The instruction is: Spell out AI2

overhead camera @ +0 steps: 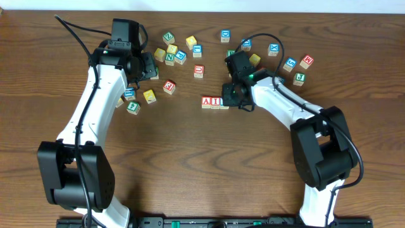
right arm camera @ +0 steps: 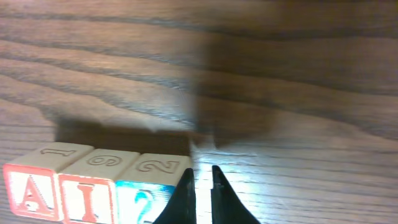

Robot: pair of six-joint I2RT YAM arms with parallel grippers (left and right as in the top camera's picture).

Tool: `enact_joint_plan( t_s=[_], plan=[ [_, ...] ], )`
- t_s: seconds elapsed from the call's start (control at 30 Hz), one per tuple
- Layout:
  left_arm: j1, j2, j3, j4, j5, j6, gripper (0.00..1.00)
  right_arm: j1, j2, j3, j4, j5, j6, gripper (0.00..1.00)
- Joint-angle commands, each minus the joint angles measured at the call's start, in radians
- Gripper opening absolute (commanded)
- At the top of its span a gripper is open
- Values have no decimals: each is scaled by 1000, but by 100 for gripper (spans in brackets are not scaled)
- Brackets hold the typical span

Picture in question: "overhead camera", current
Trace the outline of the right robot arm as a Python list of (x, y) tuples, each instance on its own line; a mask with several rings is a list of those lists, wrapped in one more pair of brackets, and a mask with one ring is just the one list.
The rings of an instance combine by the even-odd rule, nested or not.
[(267, 69), (229, 73), (232, 81), (223, 85), (223, 104), (241, 110), (258, 106), (289, 129), (296, 170), (306, 185), (299, 217), (308, 226), (330, 226), (337, 193), (358, 184), (345, 180), (355, 166), (364, 168), (343, 112), (305, 101)]

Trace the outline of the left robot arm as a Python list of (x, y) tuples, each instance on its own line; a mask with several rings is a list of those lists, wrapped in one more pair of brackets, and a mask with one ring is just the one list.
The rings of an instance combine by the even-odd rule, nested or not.
[(92, 217), (103, 227), (128, 227), (130, 209), (114, 195), (115, 175), (104, 154), (116, 104), (127, 86), (156, 76), (151, 53), (97, 48), (82, 97), (55, 141), (37, 150), (48, 203)]

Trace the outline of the blue 2 wooden block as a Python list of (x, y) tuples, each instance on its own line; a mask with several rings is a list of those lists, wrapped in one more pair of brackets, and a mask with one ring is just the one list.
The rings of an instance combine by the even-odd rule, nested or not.
[(228, 106), (225, 106), (225, 105), (224, 105), (224, 103), (223, 103), (223, 98), (220, 98), (220, 109), (221, 109), (221, 110), (227, 110), (227, 109), (229, 109)]

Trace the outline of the red A wooden block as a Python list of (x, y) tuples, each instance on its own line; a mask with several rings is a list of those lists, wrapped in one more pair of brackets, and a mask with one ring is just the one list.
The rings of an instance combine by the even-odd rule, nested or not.
[(201, 98), (201, 107), (203, 109), (211, 109), (211, 97), (210, 96), (203, 96)]

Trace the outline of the red I wooden block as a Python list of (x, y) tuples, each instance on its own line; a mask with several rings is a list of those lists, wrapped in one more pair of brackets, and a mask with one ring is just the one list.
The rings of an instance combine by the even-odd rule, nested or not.
[(211, 97), (211, 109), (220, 109), (221, 97)]

